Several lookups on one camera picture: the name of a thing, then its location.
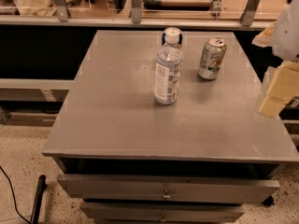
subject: aluminum can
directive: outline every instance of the aluminum can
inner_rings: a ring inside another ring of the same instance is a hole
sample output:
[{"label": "aluminum can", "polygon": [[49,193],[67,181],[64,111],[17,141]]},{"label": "aluminum can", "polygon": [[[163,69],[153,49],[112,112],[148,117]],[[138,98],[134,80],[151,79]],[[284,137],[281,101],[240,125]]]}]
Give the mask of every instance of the aluminum can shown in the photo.
[{"label": "aluminum can", "polygon": [[176,29],[179,31],[179,36],[178,36],[178,43],[180,44],[180,46],[182,46],[182,42],[183,42],[183,35],[181,33],[181,31],[179,30],[179,28],[173,28],[173,27],[169,27],[169,28],[166,28],[162,34],[162,45],[164,45],[164,43],[166,42],[166,30],[167,29]]},{"label": "aluminum can", "polygon": [[217,78],[225,51],[226,45],[223,39],[209,38],[203,48],[198,75],[205,79]]}]

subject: terrazzo floor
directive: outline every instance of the terrazzo floor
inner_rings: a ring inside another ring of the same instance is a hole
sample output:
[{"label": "terrazzo floor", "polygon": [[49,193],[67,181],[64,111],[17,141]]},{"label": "terrazzo floor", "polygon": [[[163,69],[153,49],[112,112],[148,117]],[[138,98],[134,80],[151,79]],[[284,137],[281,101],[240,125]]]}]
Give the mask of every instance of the terrazzo floor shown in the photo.
[{"label": "terrazzo floor", "polygon": [[[46,176],[38,223],[90,224],[91,219],[79,209],[80,199],[70,199],[56,182],[61,172],[56,163],[41,154],[55,120],[53,115],[11,114],[0,127],[0,165],[9,176],[19,212],[30,219],[40,175]],[[246,204],[246,214],[236,224],[299,224],[299,164],[287,165],[274,179],[281,189],[273,198],[275,205]],[[0,223],[22,224],[14,209],[11,190],[0,173]]]}]

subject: white object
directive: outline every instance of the white object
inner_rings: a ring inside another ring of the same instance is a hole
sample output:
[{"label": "white object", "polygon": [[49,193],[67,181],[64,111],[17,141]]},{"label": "white object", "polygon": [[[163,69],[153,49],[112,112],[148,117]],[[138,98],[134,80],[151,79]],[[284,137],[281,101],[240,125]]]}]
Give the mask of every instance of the white object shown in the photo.
[{"label": "white object", "polygon": [[278,17],[272,41],[274,55],[286,61],[299,61],[299,0],[292,0]]}]

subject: gray cabinet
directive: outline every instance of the gray cabinet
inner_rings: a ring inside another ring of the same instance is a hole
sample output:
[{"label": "gray cabinet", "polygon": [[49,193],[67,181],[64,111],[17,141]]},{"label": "gray cabinet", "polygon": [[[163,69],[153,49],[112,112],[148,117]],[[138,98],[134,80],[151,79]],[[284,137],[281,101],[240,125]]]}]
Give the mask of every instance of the gray cabinet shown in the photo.
[{"label": "gray cabinet", "polygon": [[[97,223],[234,222],[299,155],[281,120],[256,113],[261,83],[232,33],[183,33],[178,100],[155,103],[161,35],[98,31],[43,154]],[[209,37],[228,49],[214,81],[197,76]]]}]

